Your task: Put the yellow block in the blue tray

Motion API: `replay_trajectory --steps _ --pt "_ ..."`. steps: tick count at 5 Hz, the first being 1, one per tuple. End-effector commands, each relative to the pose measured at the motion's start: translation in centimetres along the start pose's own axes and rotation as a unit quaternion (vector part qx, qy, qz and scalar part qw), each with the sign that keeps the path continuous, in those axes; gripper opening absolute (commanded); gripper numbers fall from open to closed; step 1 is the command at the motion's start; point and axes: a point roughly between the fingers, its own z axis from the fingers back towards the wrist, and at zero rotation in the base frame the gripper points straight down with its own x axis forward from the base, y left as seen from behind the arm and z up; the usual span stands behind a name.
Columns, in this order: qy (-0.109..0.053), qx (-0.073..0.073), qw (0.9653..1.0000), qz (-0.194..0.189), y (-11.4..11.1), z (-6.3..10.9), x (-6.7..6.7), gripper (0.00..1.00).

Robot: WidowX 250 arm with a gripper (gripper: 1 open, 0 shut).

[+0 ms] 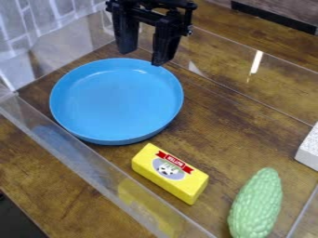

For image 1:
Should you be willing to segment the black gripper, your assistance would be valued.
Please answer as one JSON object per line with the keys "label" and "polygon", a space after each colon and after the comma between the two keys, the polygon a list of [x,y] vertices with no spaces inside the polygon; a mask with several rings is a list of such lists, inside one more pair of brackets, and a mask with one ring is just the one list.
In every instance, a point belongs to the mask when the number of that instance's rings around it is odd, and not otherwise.
{"label": "black gripper", "polygon": [[155,28],[151,64],[160,66],[173,60],[182,35],[191,34],[193,0],[108,0],[106,11],[112,14],[115,42],[120,54],[136,50],[139,24]]}

